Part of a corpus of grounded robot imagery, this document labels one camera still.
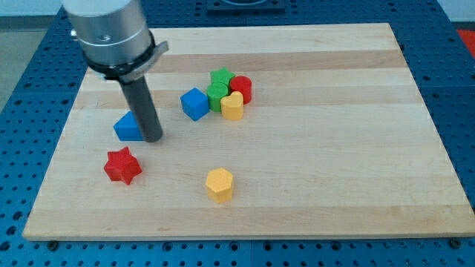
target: toy block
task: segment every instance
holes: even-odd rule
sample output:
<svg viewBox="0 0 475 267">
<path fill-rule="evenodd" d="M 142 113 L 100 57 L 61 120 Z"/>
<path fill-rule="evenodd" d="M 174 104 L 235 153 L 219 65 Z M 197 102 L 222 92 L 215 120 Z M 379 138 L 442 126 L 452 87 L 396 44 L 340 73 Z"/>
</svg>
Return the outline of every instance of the toy block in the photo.
<svg viewBox="0 0 475 267">
<path fill-rule="evenodd" d="M 142 134 L 131 111 L 127 112 L 114 125 L 114 130 L 120 141 L 143 141 Z"/>
<path fill-rule="evenodd" d="M 222 83 L 225 86 L 229 86 L 229 82 L 231 81 L 232 78 L 234 78 L 236 75 L 232 72 L 230 72 L 228 69 L 223 67 L 220 70 L 214 70 L 211 73 L 211 83 Z"/>
<path fill-rule="evenodd" d="M 119 151 L 107 152 L 108 161 L 105 163 L 104 171 L 111 181 L 123 181 L 130 185 L 132 179 L 142 173 L 137 158 L 131 155 L 128 147 Z"/>
<path fill-rule="evenodd" d="M 209 112 L 208 97 L 197 88 L 193 88 L 180 97 L 183 112 L 194 121 Z"/>
<path fill-rule="evenodd" d="M 252 99 L 252 82 L 246 76 L 236 76 L 229 82 L 231 92 L 240 92 L 243 94 L 244 104 L 251 102 Z"/>
<path fill-rule="evenodd" d="M 221 99 L 229 94 L 229 89 L 222 83 L 212 83 L 206 89 L 208 96 L 209 109 L 215 112 L 221 112 Z"/>
<path fill-rule="evenodd" d="M 208 172 L 206 178 L 208 197 L 216 203 L 231 200 L 234 182 L 232 174 L 225 168 L 217 168 Z"/>
<path fill-rule="evenodd" d="M 224 119 L 240 120 L 244 115 L 243 94 L 235 91 L 221 99 L 221 113 Z"/>
</svg>

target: red star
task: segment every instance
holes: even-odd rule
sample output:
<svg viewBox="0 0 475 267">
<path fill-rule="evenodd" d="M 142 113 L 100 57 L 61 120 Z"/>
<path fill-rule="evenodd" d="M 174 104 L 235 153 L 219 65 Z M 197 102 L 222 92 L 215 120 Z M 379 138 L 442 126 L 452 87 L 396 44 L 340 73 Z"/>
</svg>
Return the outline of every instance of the red star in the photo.
<svg viewBox="0 0 475 267">
<path fill-rule="evenodd" d="M 142 173 L 137 159 L 131 155 L 128 147 L 119 151 L 107 152 L 109 160 L 105 163 L 104 171 L 111 181 L 123 181 L 130 185 L 132 179 Z"/>
</svg>

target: yellow block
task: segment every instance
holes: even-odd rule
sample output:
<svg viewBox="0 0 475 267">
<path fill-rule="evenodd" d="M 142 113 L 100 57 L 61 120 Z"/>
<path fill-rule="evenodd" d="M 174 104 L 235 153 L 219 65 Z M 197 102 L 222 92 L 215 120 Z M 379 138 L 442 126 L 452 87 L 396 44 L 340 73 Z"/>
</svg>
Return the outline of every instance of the yellow block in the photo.
<svg viewBox="0 0 475 267">
<path fill-rule="evenodd" d="M 244 100 L 241 92 L 232 92 L 221 99 L 221 113 L 224 119 L 240 120 L 244 115 Z"/>
<path fill-rule="evenodd" d="M 231 200 L 234 189 L 232 174 L 225 168 L 217 168 L 208 172 L 206 189 L 208 197 L 216 203 Z"/>
</svg>

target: wooden board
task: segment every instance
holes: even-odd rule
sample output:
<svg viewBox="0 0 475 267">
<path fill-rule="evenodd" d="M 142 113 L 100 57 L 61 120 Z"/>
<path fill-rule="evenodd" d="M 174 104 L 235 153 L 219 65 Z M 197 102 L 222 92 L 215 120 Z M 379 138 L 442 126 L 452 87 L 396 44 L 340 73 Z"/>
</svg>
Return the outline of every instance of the wooden board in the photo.
<svg viewBox="0 0 475 267">
<path fill-rule="evenodd" d="M 116 82 L 88 72 L 24 230 L 30 240 L 452 237 L 475 216 L 388 24 L 154 30 L 163 139 L 119 142 Z M 198 122 L 180 95 L 227 66 L 254 81 L 241 121 Z M 129 146 L 143 174 L 103 171 Z M 206 174 L 235 175 L 231 202 Z"/>
</svg>

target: yellow hexagon block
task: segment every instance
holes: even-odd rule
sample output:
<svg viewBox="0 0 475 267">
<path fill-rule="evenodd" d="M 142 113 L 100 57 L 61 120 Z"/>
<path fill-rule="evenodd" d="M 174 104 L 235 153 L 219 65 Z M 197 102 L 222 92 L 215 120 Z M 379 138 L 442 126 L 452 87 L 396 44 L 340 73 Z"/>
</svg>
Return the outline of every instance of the yellow hexagon block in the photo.
<svg viewBox="0 0 475 267">
<path fill-rule="evenodd" d="M 208 197 L 216 203 L 223 203 L 232 198 L 234 189 L 232 174 L 225 168 L 217 168 L 208 172 L 206 190 Z"/>
</svg>

